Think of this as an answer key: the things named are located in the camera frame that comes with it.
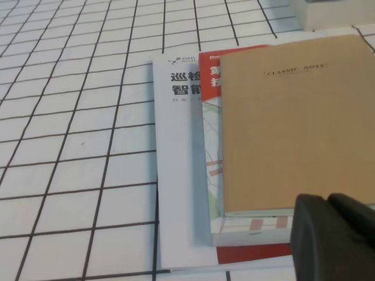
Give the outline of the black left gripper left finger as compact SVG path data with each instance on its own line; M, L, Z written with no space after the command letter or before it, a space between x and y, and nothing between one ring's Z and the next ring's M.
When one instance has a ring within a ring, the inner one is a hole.
M328 199L296 198L290 247L297 280L374 280L374 251Z

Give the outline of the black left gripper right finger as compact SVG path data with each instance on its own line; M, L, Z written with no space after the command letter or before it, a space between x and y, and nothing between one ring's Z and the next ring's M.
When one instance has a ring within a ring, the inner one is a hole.
M374 251L374 210L345 194L331 194L328 202Z

